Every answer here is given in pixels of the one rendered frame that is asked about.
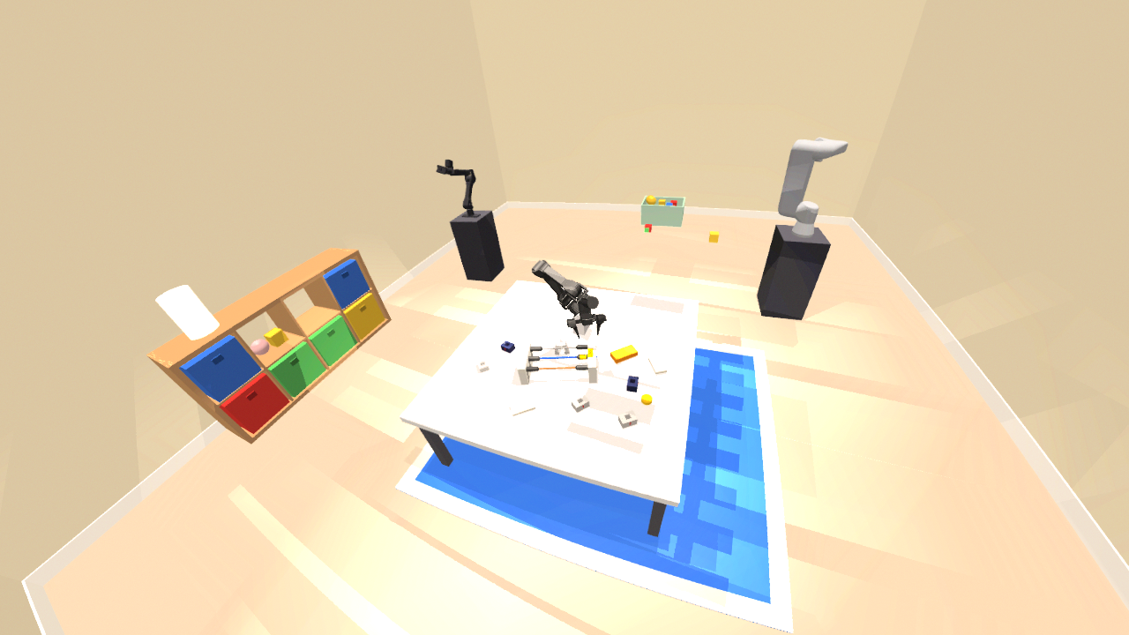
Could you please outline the yellow rectangular block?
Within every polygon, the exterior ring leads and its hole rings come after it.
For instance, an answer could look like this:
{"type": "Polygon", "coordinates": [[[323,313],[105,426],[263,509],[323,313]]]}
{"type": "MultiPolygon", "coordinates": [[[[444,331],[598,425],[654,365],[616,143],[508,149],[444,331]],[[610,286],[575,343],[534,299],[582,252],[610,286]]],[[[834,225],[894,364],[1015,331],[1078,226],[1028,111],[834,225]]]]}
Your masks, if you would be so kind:
{"type": "Polygon", "coordinates": [[[625,359],[632,359],[638,356],[638,351],[633,348],[633,345],[620,348],[616,351],[610,351],[610,358],[612,358],[616,364],[624,362],[625,359]]]}

